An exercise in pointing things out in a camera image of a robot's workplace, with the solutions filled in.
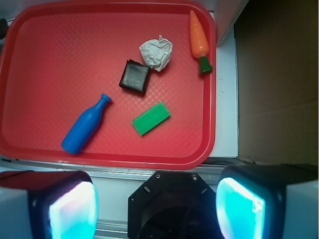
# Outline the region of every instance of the cyan light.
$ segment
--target cyan light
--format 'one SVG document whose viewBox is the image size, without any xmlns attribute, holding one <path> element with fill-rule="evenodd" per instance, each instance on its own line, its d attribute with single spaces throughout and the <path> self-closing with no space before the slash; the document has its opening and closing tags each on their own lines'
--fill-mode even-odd
<svg viewBox="0 0 319 239">
<path fill-rule="evenodd" d="M 91 239 L 98 217 L 98 194 L 81 182 L 49 207 L 52 239 Z"/>
<path fill-rule="evenodd" d="M 222 179 L 216 191 L 216 210 L 226 239 L 261 239 L 265 200 L 233 178 Z"/>
</svg>

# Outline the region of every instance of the black square object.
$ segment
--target black square object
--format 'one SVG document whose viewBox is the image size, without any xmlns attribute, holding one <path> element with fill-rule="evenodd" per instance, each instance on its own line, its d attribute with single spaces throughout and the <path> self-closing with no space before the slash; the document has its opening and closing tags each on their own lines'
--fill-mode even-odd
<svg viewBox="0 0 319 239">
<path fill-rule="evenodd" d="M 149 81 L 150 71 L 151 68 L 148 66 L 144 66 L 133 60 L 127 61 L 120 81 L 120 87 L 144 94 Z"/>
</svg>

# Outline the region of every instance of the crumpled paper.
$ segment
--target crumpled paper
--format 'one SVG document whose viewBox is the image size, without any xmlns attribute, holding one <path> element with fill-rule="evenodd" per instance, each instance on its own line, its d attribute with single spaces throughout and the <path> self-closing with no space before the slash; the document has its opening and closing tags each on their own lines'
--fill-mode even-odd
<svg viewBox="0 0 319 239">
<path fill-rule="evenodd" d="M 158 40 L 146 41 L 139 48 L 145 64 L 161 71 L 170 61 L 173 44 L 159 35 Z"/>
</svg>

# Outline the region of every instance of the blue plastic bottle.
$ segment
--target blue plastic bottle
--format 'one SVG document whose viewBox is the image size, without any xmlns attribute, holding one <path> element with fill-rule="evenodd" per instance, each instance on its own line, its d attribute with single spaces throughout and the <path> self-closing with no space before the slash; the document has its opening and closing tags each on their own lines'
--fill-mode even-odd
<svg viewBox="0 0 319 239">
<path fill-rule="evenodd" d="M 62 148 L 71 154 L 78 154 L 99 126 L 104 106 L 111 101 L 105 94 L 98 103 L 87 109 L 75 122 L 62 142 Z"/>
</svg>

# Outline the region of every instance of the orange carrot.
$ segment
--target orange carrot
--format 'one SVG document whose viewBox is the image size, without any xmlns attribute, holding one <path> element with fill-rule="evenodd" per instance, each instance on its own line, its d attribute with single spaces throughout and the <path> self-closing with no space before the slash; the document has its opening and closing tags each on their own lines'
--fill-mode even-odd
<svg viewBox="0 0 319 239">
<path fill-rule="evenodd" d="M 189 33 L 192 54 L 198 58 L 200 62 L 200 73 L 211 73 L 213 67 L 206 57 L 209 53 L 209 45 L 203 27 L 193 10 L 191 10 L 189 14 Z"/>
</svg>

